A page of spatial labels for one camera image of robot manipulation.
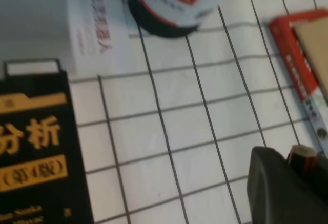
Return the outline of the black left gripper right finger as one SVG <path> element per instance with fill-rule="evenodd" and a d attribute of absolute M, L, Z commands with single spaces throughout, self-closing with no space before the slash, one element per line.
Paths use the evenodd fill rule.
<path fill-rule="evenodd" d="M 311 180 L 315 183 L 327 183 L 327 158 L 319 155 L 311 170 Z"/>

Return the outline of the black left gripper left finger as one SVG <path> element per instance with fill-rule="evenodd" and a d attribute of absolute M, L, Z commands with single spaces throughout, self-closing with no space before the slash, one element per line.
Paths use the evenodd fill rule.
<path fill-rule="evenodd" d="M 327 223 L 327 183 L 298 175 L 269 147 L 251 152 L 247 194 L 252 223 Z"/>

